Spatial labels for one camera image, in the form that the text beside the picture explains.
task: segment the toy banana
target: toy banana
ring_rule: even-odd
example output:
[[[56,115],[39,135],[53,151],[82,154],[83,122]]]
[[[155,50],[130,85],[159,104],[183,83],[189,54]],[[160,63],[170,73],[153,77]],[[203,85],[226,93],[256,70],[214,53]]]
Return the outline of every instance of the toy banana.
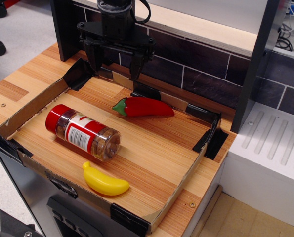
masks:
[[[129,189],[129,183],[123,179],[117,179],[103,174],[99,170],[91,167],[90,162],[83,164],[83,176],[86,183],[95,191],[115,196],[126,192]]]

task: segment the toy pepper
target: toy pepper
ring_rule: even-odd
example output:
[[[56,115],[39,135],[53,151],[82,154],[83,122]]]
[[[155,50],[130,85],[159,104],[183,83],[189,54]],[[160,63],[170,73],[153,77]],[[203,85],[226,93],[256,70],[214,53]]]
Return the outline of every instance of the toy pepper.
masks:
[[[124,98],[113,107],[113,110],[128,117],[147,115],[174,116],[173,109],[166,103],[145,97]]]

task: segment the wooden surface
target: wooden surface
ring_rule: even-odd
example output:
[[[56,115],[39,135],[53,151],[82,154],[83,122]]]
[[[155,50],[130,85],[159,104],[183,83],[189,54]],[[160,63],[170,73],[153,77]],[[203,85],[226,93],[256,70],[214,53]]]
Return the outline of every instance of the wooden surface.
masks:
[[[216,202],[218,201],[221,193],[222,193],[222,186],[219,185],[217,187],[215,193],[211,197],[210,202],[208,203],[207,207],[205,208],[205,211],[203,212],[202,216],[200,217],[200,219],[199,219],[199,221],[198,221],[196,227],[194,228],[190,237],[198,237],[199,236],[199,234],[203,230],[203,227],[204,227],[206,221],[210,217],[210,214],[211,214],[213,208],[215,207]]]
[[[61,62],[57,45],[54,45],[0,82],[0,125],[61,78],[75,60],[83,56],[79,53],[67,62]],[[70,90],[60,96],[12,138],[32,152],[33,159],[38,163],[91,192],[94,191],[85,183],[82,170],[82,164],[88,160],[104,173],[128,180],[130,189],[123,195],[102,197],[148,219],[148,215],[163,208],[196,159],[198,154],[192,151],[192,147],[209,127],[182,112],[175,112],[175,116],[170,118],[124,118],[111,107],[129,94],[129,90],[119,85],[92,78],[79,92]],[[122,147],[111,162],[101,163],[46,130],[46,115],[59,103],[121,133]],[[198,207],[234,137],[230,133],[214,161],[208,158],[202,160],[151,236],[182,235],[196,211],[189,203],[194,202]]]
[[[97,0],[74,1],[97,8]],[[146,23],[147,26],[196,40],[232,53],[247,57],[251,57],[252,55],[257,34],[153,4],[149,5],[151,8],[151,18]],[[135,15],[138,20],[145,19],[148,16],[147,8],[140,1],[136,1]]]

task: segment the red jar lid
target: red jar lid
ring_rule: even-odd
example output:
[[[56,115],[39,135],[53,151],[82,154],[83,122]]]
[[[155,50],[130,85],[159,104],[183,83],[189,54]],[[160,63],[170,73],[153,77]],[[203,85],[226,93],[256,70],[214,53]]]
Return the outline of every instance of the red jar lid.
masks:
[[[49,112],[46,118],[46,128],[48,131],[56,134],[56,127],[59,121],[59,118],[71,108],[65,105],[57,105]]]

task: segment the spice jar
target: spice jar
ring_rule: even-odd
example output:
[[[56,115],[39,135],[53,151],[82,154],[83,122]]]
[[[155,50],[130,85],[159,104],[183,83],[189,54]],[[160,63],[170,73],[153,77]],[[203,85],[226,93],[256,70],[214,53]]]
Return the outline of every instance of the spice jar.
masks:
[[[57,137],[90,153],[101,161],[114,157],[120,133],[65,105],[55,106],[46,118],[46,128]]]

